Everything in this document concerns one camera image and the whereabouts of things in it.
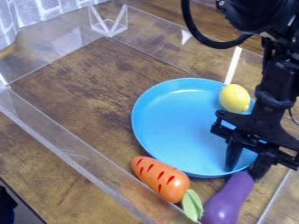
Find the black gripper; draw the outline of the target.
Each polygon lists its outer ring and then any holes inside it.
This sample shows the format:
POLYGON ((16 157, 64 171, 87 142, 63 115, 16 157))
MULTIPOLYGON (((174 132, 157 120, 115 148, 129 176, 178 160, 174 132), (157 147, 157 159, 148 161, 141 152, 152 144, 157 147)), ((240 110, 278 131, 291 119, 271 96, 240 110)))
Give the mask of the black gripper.
POLYGON ((272 165, 280 164, 299 169, 299 139, 282 127, 282 113, 252 111, 247 115, 216 111, 211 133, 226 140, 226 170, 231 172, 238 164, 243 149, 256 153, 250 176, 258 182, 272 165))

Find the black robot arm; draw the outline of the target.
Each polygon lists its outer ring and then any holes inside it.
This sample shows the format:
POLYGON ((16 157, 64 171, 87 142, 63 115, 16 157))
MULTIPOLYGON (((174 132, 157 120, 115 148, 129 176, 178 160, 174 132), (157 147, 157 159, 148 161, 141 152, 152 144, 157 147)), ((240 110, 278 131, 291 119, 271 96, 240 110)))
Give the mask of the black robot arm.
POLYGON ((211 132, 228 144, 228 171, 244 149, 256 153, 250 176, 260 180, 272 165, 299 169, 299 139, 280 124, 299 97, 299 0, 226 0, 219 7, 236 29, 263 36, 264 57, 251 113, 218 111, 211 132))

